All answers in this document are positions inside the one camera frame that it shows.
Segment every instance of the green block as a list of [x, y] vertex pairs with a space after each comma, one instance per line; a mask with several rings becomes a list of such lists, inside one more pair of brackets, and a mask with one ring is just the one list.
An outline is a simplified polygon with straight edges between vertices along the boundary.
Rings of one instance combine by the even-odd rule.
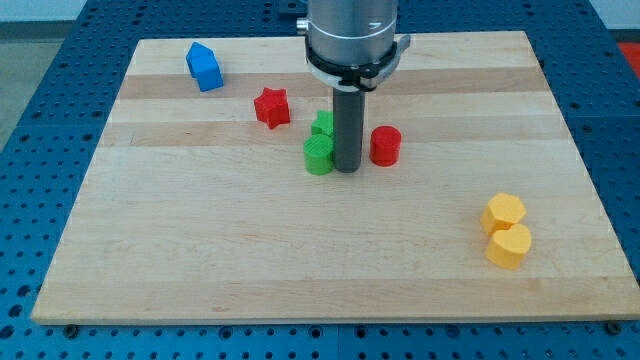
[[327, 135], [311, 135], [304, 142], [304, 166], [314, 175], [328, 174], [333, 170], [333, 140]]
[[318, 110], [318, 117], [311, 123], [311, 134], [323, 134], [333, 139], [333, 112]]

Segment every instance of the wooden board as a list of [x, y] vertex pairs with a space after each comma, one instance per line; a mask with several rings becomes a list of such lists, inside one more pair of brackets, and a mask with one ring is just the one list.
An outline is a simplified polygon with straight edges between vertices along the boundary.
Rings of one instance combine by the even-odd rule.
[[[400, 161], [313, 176], [302, 143], [330, 91], [302, 38], [199, 39], [225, 87], [200, 93], [193, 39], [138, 44], [32, 317], [42, 324], [627, 319], [640, 291], [522, 32], [415, 35], [367, 95]], [[293, 122], [255, 120], [286, 87]], [[479, 218], [519, 195], [521, 269]]]

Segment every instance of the red star-shaped block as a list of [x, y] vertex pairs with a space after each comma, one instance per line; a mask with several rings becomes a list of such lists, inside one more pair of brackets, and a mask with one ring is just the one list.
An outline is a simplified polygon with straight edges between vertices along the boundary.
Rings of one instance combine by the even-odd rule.
[[264, 88], [262, 95], [255, 98], [253, 104], [256, 107], [256, 117], [259, 121], [266, 123], [269, 129], [291, 122], [286, 89]]

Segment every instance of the green cylinder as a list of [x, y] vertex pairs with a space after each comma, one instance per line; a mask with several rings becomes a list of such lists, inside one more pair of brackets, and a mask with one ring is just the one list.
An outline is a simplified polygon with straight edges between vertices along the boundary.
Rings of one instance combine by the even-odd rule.
[[314, 175], [333, 170], [333, 140], [323, 134], [312, 135], [304, 142], [304, 165]]

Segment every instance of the black cylinder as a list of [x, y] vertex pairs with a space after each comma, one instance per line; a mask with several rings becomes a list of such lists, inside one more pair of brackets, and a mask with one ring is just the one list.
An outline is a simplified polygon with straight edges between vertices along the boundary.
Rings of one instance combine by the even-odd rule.
[[343, 173], [354, 172], [360, 167], [364, 99], [362, 91], [333, 89], [333, 163]]

